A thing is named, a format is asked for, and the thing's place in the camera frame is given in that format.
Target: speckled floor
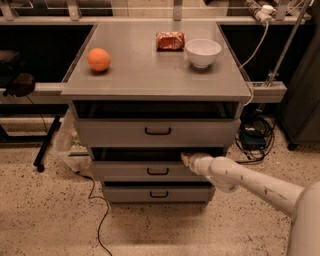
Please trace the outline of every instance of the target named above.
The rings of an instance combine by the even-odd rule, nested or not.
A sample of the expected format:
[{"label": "speckled floor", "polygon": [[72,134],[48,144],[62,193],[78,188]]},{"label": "speckled floor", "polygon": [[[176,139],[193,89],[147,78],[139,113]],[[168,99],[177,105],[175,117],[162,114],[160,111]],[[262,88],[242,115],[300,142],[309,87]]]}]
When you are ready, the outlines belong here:
[{"label": "speckled floor", "polygon": [[[97,229],[107,209],[88,200],[92,182],[76,176],[50,149],[46,170],[38,147],[0,147],[0,256],[108,255]],[[228,156],[241,158],[233,146]],[[287,150],[276,129],[270,155],[251,168],[306,186],[320,179],[320,146]],[[95,195],[101,195],[97,183]],[[290,219],[240,188],[216,191],[204,205],[111,205],[101,240],[113,255],[285,255]]]}]

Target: black device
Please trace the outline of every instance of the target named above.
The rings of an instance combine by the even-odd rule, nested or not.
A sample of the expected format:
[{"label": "black device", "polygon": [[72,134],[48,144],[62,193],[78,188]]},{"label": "black device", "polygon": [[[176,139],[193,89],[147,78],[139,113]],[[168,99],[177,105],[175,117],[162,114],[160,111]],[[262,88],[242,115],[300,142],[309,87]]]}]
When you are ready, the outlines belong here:
[{"label": "black device", "polygon": [[262,133],[255,129],[242,132],[239,140],[244,150],[263,150],[267,146]]}]

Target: drawer front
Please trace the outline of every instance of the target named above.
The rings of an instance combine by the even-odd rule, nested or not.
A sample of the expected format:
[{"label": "drawer front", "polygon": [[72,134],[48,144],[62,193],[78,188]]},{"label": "drawer front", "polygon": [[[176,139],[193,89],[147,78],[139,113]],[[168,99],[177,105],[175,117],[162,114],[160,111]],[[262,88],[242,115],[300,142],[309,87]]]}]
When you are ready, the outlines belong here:
[{"label": "drawer front", "polygon": [[133,121],[76,122],[81,143],[110,147],[220,146],[230,147],[240,120],[199,122]]},{"label": "drawer front", "polygon": [[210,187],[103,187],[106,201],[113,203],[208,202],[215,192]]},{"label": "drawer front", "polygon": [[98,181],[206,181],[180,162],[91,162],[90,165]]}]

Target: orange ball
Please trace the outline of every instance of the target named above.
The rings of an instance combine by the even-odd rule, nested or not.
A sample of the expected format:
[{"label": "orange ball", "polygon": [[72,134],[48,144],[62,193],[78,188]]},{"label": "orange ball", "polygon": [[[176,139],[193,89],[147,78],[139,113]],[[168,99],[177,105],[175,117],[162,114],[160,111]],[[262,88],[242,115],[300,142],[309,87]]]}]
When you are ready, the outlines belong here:
[{"label": "orange ball", "polygon": [[87,61],[93,70],[105,71],[109,68],[111,59],[106,50],[101,48],[93,48],[88,52]]}]

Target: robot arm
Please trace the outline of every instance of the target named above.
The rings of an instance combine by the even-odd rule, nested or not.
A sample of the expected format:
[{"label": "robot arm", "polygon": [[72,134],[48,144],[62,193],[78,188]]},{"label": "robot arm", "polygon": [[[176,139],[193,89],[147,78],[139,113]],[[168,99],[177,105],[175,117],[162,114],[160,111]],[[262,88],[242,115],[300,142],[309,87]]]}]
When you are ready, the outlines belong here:
[{"label": "robot arm", "polygon": [[320,255],[320,182],[307,188],[252,171],[226,157],[182,153],[183,163],[224,192],[240,185],[292,218],[288,256]]},{"label": "robot arm", "polygon": [[240,185],[290,217],[304,189],[298,185],[252,171],[226,157],[213,158],[203,153],[188,156],[184,153],[182,158],[191,171],[206,176],[218,189],[233,192]]}]

